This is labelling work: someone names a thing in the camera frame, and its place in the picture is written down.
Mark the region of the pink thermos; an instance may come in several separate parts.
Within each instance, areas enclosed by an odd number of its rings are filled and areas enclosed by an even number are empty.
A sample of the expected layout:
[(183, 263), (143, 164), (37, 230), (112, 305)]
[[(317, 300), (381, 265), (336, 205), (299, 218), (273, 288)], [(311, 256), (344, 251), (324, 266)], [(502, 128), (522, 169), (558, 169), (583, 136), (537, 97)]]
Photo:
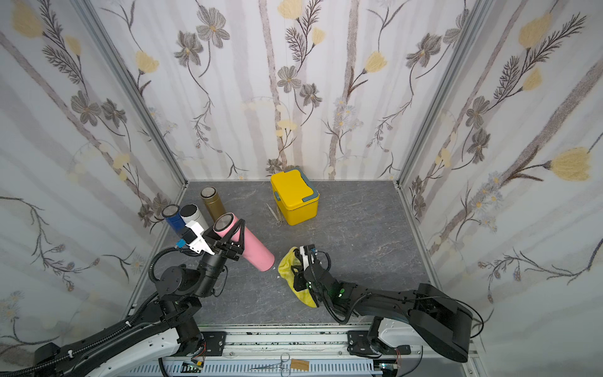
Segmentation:
[[(242, 218), (237, 218), (233, 213), (222, 215), (214, 224), (218, 230), (230, 229)], [(245, 250), (242, 255), (251, 265), (261, 272), (266, 272), (273, 267), (276, 260), (272, 252), (251, 232), (246, 223)]]

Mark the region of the yellow grey cleaning cloth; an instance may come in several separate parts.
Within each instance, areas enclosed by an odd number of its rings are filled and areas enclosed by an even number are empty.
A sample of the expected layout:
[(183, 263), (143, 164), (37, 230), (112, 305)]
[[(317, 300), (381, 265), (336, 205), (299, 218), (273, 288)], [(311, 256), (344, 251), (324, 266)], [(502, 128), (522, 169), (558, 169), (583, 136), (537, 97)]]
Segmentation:
[(296, 257), (296, 251), (298, 248), (291, 248), (281, 259), (278, 266), (279, 275), (285, 279), (288, 287), (301, 303), (310, 308), (317, 308), (317, 303), (303, 280), (303, 264)]

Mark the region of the gold thermos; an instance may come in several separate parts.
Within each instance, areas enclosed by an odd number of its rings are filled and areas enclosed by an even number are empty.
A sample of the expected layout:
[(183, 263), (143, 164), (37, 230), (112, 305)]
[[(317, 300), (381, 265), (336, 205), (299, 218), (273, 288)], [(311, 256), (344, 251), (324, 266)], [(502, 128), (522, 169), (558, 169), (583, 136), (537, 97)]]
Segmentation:
[(201, 190), (200, 193), (204, 205), (213, 221), (217, 221), (226, 213), (224, 204), (215, 187), (209, 186)]

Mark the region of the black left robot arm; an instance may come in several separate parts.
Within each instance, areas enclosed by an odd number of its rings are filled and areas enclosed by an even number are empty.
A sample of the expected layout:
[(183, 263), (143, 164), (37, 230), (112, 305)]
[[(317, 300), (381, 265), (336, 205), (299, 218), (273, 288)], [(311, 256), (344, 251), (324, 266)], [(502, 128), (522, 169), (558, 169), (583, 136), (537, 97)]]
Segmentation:
[(150, 295), (125, 320), (59, 347), (38, 348), (33, 366), (3, 371), (3, 376), (110, 376), (152, 359), (198, 355), (206, 342), (194, 319), (201, 299), (217, 297), (215, 284), (245, 250), (246, 222), (204, 230), (189, 223), (175, 248), (160, 251), (150, 262)]

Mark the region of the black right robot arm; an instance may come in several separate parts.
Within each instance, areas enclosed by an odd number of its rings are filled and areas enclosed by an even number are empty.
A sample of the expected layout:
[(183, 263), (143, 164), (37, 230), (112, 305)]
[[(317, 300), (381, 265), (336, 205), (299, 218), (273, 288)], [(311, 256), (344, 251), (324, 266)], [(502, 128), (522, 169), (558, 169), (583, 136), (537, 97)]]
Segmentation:
[(410, 291), (373, 290), (356, 283), (336, 280), (314, 256), (294, 250), (293, 289), (307, 291), (340, 325), (353, 315), (390, 319), (410, 325), (439, 355), (458, 363), (469, 359), (474, 311), (430, 284)]

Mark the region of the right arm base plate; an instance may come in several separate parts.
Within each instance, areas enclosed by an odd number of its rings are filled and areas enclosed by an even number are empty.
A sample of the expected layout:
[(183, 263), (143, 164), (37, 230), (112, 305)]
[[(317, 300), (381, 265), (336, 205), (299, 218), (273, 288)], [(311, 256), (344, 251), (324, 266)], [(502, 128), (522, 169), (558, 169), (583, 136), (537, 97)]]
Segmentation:
[(391, 347), (378, 338), (376, 330), (348, 331), (347, 351), (352, 356), (369, 359), (395, 358), (411, 354), (411, 347)]

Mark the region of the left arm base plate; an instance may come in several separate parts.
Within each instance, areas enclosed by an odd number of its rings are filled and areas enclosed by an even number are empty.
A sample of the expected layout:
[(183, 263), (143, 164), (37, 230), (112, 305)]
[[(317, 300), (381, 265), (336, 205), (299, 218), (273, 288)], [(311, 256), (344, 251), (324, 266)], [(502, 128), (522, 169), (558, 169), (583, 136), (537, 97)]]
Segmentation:
[(220, 357), (225, 348), (225, 331), (202, 331), (191, 358)]

